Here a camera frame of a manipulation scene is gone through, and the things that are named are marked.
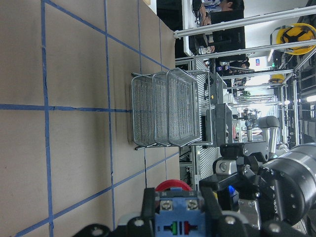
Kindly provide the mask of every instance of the man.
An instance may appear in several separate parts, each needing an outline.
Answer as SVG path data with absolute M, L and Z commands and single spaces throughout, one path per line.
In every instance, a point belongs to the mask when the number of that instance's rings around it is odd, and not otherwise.
M 205 0 L 199 9 L 201 14 L 201 26 L 211 24 L 211 18 L 209 14 L 206 14 L 206 8 L 209 11 L 233 11 L 233 10 L 244 10 L 243 0 Z

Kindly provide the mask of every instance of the metal wire basket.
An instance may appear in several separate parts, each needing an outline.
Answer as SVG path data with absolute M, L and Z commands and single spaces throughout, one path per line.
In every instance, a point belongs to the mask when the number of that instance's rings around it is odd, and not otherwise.
M 198 83 L 179 68 L 167 72 L 167 138 L 185 146 L 200 138 Z
M 167 81 L 166 72 L 153 75 L 154 140 L 163 146 L 170 146 L 167 139 Z
M 155 144 L 152 77 L 141 75 L 132 80 L 134 142 L 142 147 Z

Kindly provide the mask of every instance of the blue tape line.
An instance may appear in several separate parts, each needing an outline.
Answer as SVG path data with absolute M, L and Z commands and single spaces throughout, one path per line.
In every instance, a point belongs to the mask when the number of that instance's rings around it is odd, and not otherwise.
M 162 55 L 161 55 L 161 23 L 159 19 L 159 44 L 160 44 L 160 63 L 162 64 Z
M 166 157 L 166 147 L 164 148 L 164 157 Z M 167 176 L 167 161 L 165 160 L 164 162 L 165 162 L 165 166 L 166 166 L 166 180 L 167 180 L 167 178 L 168 178 L 168 176 Z
M 147 170 L 152 169 L 152 168 L 154 168 L 155 166 L 157 166 L 157 165 L 163 163 L 164 161 L 166 161 L 166 160 L 168 160 L 168 159 L 170 159 L 170 158 L 176 156 L 177 154 L 179 154 L 179 153 L 176 152 L 176 153 L 174 153 L 174 154 L 172 154 L 172 155 L 166 157 L 165 159 L 162 159 L 162 160 L 160 160 L 160 161 L 158 161 L 158 162 L 152 164 L 151 166 L 148 166 L 146 169 L 147 169 Z
M 85 25 L 87 25 L 87 26 L 89 26 L 89 27 L 95 29 L 96 31 L 98 31 L 98 32 L 100 32 L 100 33 L 106 35 L 107 37 L 113 39 L 114 41 L 116 41 L 116 42 L 118 42 L 118 43 L 124 45 L 125 47 L 127 47 L 127 48 L 129 48 L 129 49 L 135 51 L 136 53 L 139 53 L 140 55 L 142 55 L 142 56 L 148 58 L 149 60 L 153 61 L 154 63 L 157 63 L 157 64 L 160 65 L 161 67 L 166 68 L 167 70 L 169 70 L 168 67 L 166 67 L 165 65 L 162 65 L 160 62 L 157 62 L 155 59 L 153 59 L 153 58 L 151 58 L 151 57 L 149 57 L 149 56 L 147 56 L 147 55 L 141 53 L 140 50 L 137 50 L 137 49 L 131 47 L 130 45 L 128 45 L 128 44 L 126 44 L 126 43 L 120 41 L 119 39 L 115 38 L 114 36 L 111 36 L 111 35 L 107 32 L 107 29 L 106 29 L 105 31 L 101 30 L 100 28 L 98 28 L 98 27 L 92 25 L 91 23 L 89 23 L 89 22 L 83 20 L 82 18 L 80 18 L 80 17 L 78 17 L 77 15 L 71 13 L 70 11 L 64 9 L 63 7 L 61 7 L 61 6 L 59 6 L 59 5 L 55 4 L 55 3 L 53 3 L 51 0 L 43 0 L 43 1 L 44 1 L 45 3 L 47 3 L 47 4 L 49 4 L 50 6 L 52 6 L 52 7 L 56 8 L 56 9 L 58 9 L 58 10 L 64 12 L 64 13 L 66 13 L 67 15 L 73 17 L 74 19 L 76 19 L 76 20 L 78 20 L 78 21 L 84 23 Z
M 46 28 L 45 28 L 45 2 L 41 1 L 41 43 L 42 43 L 42 69 L 43 69 L 43 91 L 45 107 L 45 147 L 46 147 L 46 169 L 47 169 L 47 196 L 48 196 L 48 221 L 49 236 L 54 237 L 53 204 L 51 190 L 51 163 L 50 163 L 50 144 L 49 144 L 49 112 L 48 112 L 48 92 L 47 92 L 47 69 L 46 69 Z
M 35 110 L 44 111 L 43 105 L 13 105 L 13 104 L 0 104 L 0 110 Z M 61 111 L 88 111 L 88 112 L 111 112 L 111 113 L 131 113 L 132 110 L 123 109 L 106 109 L 106 108 L 75 108 L 70 106 L 48 106 L 48 110 L 61 110 Z
M 137 18 L 138 18 L 138 44 L 139 44 L 139 66 L 140 66 L 140 74 L 142 74 L 142 56 L 141 56 L 141 40 L 140 40 L 140 8 L 139 8 L 139 0 L 137 0 Z
M 47 3 L 47 4 L 49 4 L 49 5 L 51 5 L 51 6 L 53 6 L 54 8 L 56 8 L 56 9 L 62 11 L 62 12 L 64 12 L 64 13 L 66 13 L 67 15 L 69 15 L 69 16 L 75 18 L 76 20 L 78 20 L 78 21 L 84 23 L 85 25 L 87 25 L 87 26 L 89 26 L 89 27 L 95 29 L 96 31 L 98 31 L 98 32 L 100 32 L 100 33 L 102 33 L 102 34 L 105 34 L 105 31 L 103 31 L 103 30 L 101 30 L 100 28 L 98 28 L 98 27 L 92 25 L 91 23 L 89 23 L 89 22 L 83 20 L 82 18 L 80 18 L 80 17 L 78 17 L 77 15 L 71 13 L 70 11 L 66 10 L 65 8 L 63 8 L 63 7 L 61 7 L 61 6 L 59 6 L 59 5 L 55 4 L 55 3 L 53 3 L 51 0 L 44 0 L 44 2 Z
M 136 176 L 138 176 L 138 175 L 140 175 L 140 174 L 142 174 L 144 172 L 145 172 L 145 169 L 143 169 L 141 171 L 138 171 L 137 173 L 135 173 L 135 174 L 133 174 L 133 175 L 131 175 L 131 176 L 119 181 L 119 182 L 117 182 L 116 184 L 113 185 L 113 187 L 116 188 L 117 186 L 127 182 L 128 180 L 131 180 L 132 178 L 135 178 Z
M 105 26 L 105 54 L 107 61 L 107 85 L 108 85 L 108 107 L 111 109 L 111 94 L 110 94 L 110 65 L 109 65 L 109 45 L 108 45 L 108 26 L 107 26 L 107 4 L 104 0 L 104 26 Z M 111 167 L 111 190 L 112 190 L 112 222 L 113 230 L 116 227 L 115 224 L 115 196 L 114 196 L 114 177 L 113 177 L 113 148 L 112 148 L 112 118 L 111 112 L 109 112 L 109 139 L 110 139 L 110 167 Z
M 146 149 L 144 149 L 144 165 L 145 165 L 145 188 L 147 188 Z
M 18 232 L 18 233 L 15 235 L 15 237 L 20 237 L 20 236 L 26 235 L 27 233 L 29 233 L 29 232 L 31 232 L 31 231 L 33 231 L 33 230 L 36 230 L 37 228 L 39 228 L 39 227 L 41 227 L 41 226 L 47 224 L 48 222 L 49 222 L 49 219 L 48 219 L 48 218 L 46 218 L 46 219 L 44 219 L 44 220 L 42 220 L 42 221 L 40 221 L 40 222 L 37 222 L 36 224 L 34 224 L 34 225 L 32 225 L 32 226 L 30 226 L 30 227 L 28 227 L 28 228 L 26 228 L 26 229 L 24 229 L 24 230 Z
M 42 105 L 12 105 L 12 104 L 0 104 L 0 110 L 45 110 L 45 106 Z
M 100 195 L 106 193 L 109 190 L 111 190 L 111 187 L 107 187 L 106 189 L 104 189 L 104 190 L 102 190 L 102 191 L 100 191 L 100 192 L 98 192 L 98 193 L 96 193 L 96 194 L 94 194 L 94 195 L 92 195 L 90 197 L 87 197 L 86 199 L 84 199 L 84 200 L 82 200 L 80 202 L 77 202 L 76 204 L 74 204 L 74 205 L 72 205 L 72 206 L 70 206 L 70 207 L 68 207 L 68 208 L 56 213 L 54 215 L 54 219 L 56 219 L 56 218 L 58 218 L 58 217 L 60 217 L 60 216 L 62 216 L 64 214 L 74 210 L 75 208 L 77 208 L 77 207 L 79 207 L 79 206 L 81 206 L 81 205 L 83 205 L 83 204 L 85 204 L 85 203 L 97 198 L 97 197 L 99 197 Z

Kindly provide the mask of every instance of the screw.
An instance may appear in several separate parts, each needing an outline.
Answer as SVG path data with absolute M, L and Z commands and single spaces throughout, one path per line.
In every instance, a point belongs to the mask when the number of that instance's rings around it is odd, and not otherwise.
M 248 205 L 249 205 L 250 207 L 254 207 L 256 204 L 255 204 L 254 201 L 250 201 L 250 202 L 248 202 Z
M 196 200 L 190 200 L 190 201 L 188 202 L 188 208 L 189 208 L 190 210 L 194 210 L 194 209 L 196 209 L 197 207 L 198 207 L 198 203 L 197 203 Z
M 171 209 L 171 203 L 169 201 L 164 201 L 161 204 L 161 207 L 163 210 L 170 210 Z
M 281 231 L 281 227 L 279 225 L 275 224 L 275 223 L 269 224 L 269 229 L 273 233 L 280 233 L 280 231 Z
M 236 219 L 234 217 L 232 217 L 232 216 L 227 216 L 227 217 L 225 217 L 225 221 L 226 221 L 227 224 L 233 225 L 233 224 L 235 224 Z
M 100 236 L 101 234 L 103 234 L 103 230 L 97 228 L 97 227 L 94 227 L 94 230 L 91 232 L 91 234 L 93 236 Z
M 134 222 L 134 225 L 135 226 L 143 226 L 144 225 L 144 221 L 142 220 L 142 219 L 139 219 L 139 220 L 136 220 L 135 222 Z
M 221 163 L 221 164 L 219 165 L 219 168 L 220 168 L 223 172 L 225 172 L 225 171 L 227 170 L 227 164 L 226 164 L 225 162 L 223 162 L 223 163 Z

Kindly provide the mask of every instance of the black monitor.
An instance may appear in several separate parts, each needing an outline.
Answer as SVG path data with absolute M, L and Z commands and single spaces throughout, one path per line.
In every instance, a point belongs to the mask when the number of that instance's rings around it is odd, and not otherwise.
M 243 10 L 220 11 L 211 13 L 212 24 L 221 23 L 223 21 L 233 21 L 243 18 Z M 244 26 L 227 29 L 224 31 L 213 32 L 214 43 L 209 46 L 215 46 L 215 52 L 225 52 L 246 48 L 245 45 L 245 29 Z M 232 55 L 218 58 L 220 61 L 244 61 L 245 54 Z

